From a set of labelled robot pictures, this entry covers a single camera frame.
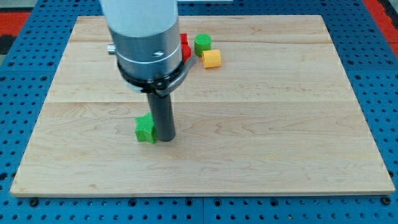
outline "wooden board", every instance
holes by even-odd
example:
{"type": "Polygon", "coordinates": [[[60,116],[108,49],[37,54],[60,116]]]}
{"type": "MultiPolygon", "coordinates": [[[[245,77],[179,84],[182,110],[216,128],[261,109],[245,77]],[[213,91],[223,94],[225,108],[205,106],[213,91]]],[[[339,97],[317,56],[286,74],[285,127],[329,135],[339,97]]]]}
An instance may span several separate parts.
{"type": "Polygon", "coordinates": [[[177,137],[138,143],[146,96],[123,85],[102,17],[79,17],[11,193],[16,197],[363,195],[394,191],[320,16],[181,17],[206,32],[173,95],[177,137]]]}

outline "green block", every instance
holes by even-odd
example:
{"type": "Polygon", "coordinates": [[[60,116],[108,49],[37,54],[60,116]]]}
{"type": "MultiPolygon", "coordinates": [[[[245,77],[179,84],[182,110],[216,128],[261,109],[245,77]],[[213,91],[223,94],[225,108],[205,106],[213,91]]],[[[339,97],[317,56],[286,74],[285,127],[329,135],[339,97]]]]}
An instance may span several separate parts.
{"type": "Polygon", "coordinates": [[[211,37],[208,34],[198,34],[195,37],[195,55],[201,57],[204,50],[211,50],[211,37]]]}
{"type": "Polygon", "coordinates": [[[156,142],[156,131],[155,124],[151,113],[147,113],[145,116],[136,117],[136,136],[139,142],[150,142],[155,144],[156,142]]]}

